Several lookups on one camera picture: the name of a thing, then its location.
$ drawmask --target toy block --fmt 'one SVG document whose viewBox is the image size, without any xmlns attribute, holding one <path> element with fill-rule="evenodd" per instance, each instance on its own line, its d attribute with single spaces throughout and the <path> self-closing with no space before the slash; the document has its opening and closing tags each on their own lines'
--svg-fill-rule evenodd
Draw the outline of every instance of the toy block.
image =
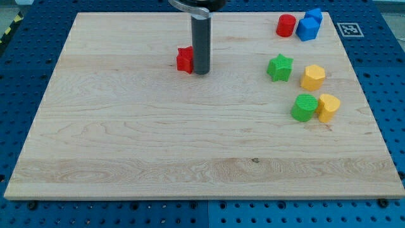
<svg viewBox="0 0 405 228">
<path fill-rule="evenodd" d="M 271 59 L 267 66 L 267 74 L 271 76 L 271 79 L 275 82 L 278 80 L 283 80 L 288 82 L 291 71 L 292 71 L 292 62 L 294 59 L 287 58 L 282 54 L 274 59 Z"/>
<path fill-rule="evenodd" d="M 321 24 L 321 22 L 323 20 L 321 9 L 316 8 L 316 9 L 312 9 L 312 10 L 309 10 L 309 11 L 305 12 L 304 18 L 310 18 L 310 17 L 314 18 L 316 20 L 316 22 Z"/>
<path fill-rule="evenodd" d="M 296 26 L 296 18 L 289 14 L 281 15 L 278 19 L 276 33 L 280 37 L 289 37 L 292 35 L 294 31 L 294 27 Z"/>
<path fill-rule="evenodd" d="M 322 123 L 329 122 L 340 107 L 340 100 L 330 94 L 321 94 L 315 112 Z"/>
<path fill-rule="evenodd" d="M 301 41 L 315 39 L 318 35 L 320 24 L 312 17 L 299 20 L 296 34 Z"/>
<path fill-rule="evenodd" d="M 178 48 L 176 62 L 177 70 L 192 73 L 194 67 L 192 46 L 189 46 L 187 48 Z"/>
<path fill-rule="evenodd" d="M 291 115 L 300 122 L 307 122 L 312 118 L 317 107 L 318 101 L 314 96 L 310 94 L 300 94 L 291 109 Z"/>
<path fill-rule="evenodd" d="M 308 91 L 315 91 L 325 80 L 325 69 L 318 65 L 306 66 L 301 77 L 301 87 Z"/>
</svg>

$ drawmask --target blue block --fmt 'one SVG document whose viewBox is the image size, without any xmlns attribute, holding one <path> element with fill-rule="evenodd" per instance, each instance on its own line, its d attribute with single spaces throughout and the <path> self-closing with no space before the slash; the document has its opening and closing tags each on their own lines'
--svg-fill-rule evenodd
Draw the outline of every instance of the blue block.
<svg viewBox="0 0 405 228">
<path fill-rule="evenodd" d="M 320 24 L 312 17 L 299 20 L 296 34 L 301 41 L 315 39 L 318 34 Z"/>
<path fill-rule="evenodd" d="M 314 18 L 319 24 L 322 22 L 323 16 L 320 8 L 312 9 L 305 12 L 304 18 Z"/>
</svg>

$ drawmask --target black cylinder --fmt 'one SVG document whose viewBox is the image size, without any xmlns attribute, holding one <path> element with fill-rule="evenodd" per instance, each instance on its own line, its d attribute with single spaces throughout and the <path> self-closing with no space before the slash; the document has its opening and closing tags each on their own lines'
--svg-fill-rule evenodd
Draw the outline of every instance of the black cylinder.
<svg viewBox="0 0 405 228">
<path fill-rule="evenodd" d="M 198 20 L 191 16 L 194 73 L 209 72 L 211 57 L 211 19 Z"/>
</svg>

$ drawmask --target wood grain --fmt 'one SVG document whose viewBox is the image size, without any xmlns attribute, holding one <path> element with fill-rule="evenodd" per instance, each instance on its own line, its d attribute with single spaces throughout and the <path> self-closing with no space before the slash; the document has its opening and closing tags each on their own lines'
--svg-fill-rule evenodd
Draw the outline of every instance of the wood grain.
<svg viewBox="0 0 405 228">
<path fill-rule="evenodd" d="M 302 13 L 293 13 L 298 19 Z M 184 13 L 79 13 L 28 133 L 9 200 L 365 199 L 405 191 L 327 13 L 318 38 L 281 13 L 217 13 L 212 71 L 178 72 Z M 288 83 L 270 58 L 294 58 Z M 329 123 L 289 114 L 307 65 L 342 101 Z"/>
</svg>

